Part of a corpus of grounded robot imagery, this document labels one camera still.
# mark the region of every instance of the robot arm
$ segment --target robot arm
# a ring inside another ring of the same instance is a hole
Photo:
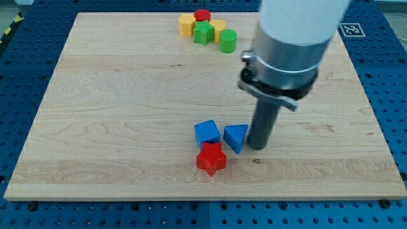
[[[247,142],[262,149],[281,106],[292,111],[318,66],[350,0],[263,0],[239,87],[258,98]]]

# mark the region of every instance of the toy block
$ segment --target toy block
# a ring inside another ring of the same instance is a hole
[[[220,142],[215,144],[204,142],[202,151],[197,156],[197,167],[206,170],[208,175],[212,177],[216,171],[226,167],[226,160],[227,157],[222,152]]]
[[[220,33],[224,30],[224,28],[226,27],[226,22],[224,20],[211,20],[209,22],[211,25],[214,26],[215,28],[215,35],[214,35],[214,41],[216,43],[219,42],[219,36]]]
[[[193,42],[207,45],[209,41],[214,40],[215,29],[207,20],[195,22],[193,29]]]
[[[203,123],[198,123],[194,126],[195,140],[197,141],[199,150],[202,150],[202,143],[217,143],[221,140],[221,133],[216,127],[214,120],[208,120]]]
[[[219,50],[223,53],[232,53],[236,49],[237,33],[232,29],[225,29],[220,33]]]
[[[236,154],[239,154],[242,149],[244,136],[248,128],[247,124],[224,127],[223,139]]]
[[[178,30],[182,36],[193,36],[195,17],[192,14],[182,14],[178,18]]]
[[[196,10],[193,16],[197,22],[203,22],[204,20],[210,21],[210,12],[208,10]]]

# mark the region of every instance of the yellow and black tape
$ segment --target yellow and black tape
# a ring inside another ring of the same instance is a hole
[[[18,26],[22,23],[24,17],[21,13],[14,18],[11,25],[5,30],[3,36],[0,39],[0,57],[3,55],[4,51],[6,50],[8,44],[10,43],[12,37],[16,33]]]

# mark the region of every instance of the green cylinder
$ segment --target green cylinder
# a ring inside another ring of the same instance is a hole
[[[219,35],[219,50],[232,53],[236,49],[237,33],[233,29],[225,29]]]

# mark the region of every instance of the wooden board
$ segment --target wooden board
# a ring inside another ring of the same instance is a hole
[[[179,13],[80,13],[5,198],[11,201],[364,200],[406,196],[339,35],[298,112],[282,109],[268,146],[227,144],[226,169],[196,168],[193,126],[250,124],[237,88],[257,14],[215,13],[238,50],[194,44]]]

